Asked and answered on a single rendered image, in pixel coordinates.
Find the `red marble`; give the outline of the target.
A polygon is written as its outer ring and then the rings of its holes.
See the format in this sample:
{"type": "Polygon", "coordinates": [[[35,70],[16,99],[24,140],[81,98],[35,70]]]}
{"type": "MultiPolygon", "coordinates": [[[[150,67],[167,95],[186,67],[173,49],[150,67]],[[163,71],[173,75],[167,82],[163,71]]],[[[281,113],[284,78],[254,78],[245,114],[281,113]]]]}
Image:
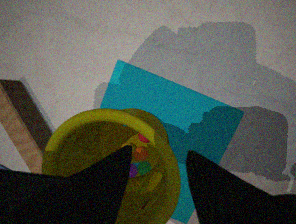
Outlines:
{"type": "Polygon", "coordinates": [[[143,143],[148,143],[150,142],[148,139],[146,139],[142,134],[138,134],[139,140],[143,143]]]}

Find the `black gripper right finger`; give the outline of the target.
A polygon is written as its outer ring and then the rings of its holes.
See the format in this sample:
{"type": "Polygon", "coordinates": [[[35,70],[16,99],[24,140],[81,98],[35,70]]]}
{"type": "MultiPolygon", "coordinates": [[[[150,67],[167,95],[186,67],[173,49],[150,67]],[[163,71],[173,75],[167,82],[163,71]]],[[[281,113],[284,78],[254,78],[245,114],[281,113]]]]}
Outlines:
{"type": "Polygon", "coordinates": [[[296,194],[270,195],[196,151],[186,167],[199,224],[296,224],[296,194]]]}

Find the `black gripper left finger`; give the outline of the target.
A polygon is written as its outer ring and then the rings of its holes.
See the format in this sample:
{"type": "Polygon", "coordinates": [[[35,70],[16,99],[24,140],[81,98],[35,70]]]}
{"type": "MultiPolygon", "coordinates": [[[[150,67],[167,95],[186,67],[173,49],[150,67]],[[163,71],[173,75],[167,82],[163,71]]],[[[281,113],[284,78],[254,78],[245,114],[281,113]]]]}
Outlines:
{"type": "Polygon", "coordinates": [[[0,169],[0,221],[11,224],[115,224],[132,145],[68,177],[0,169]]]}

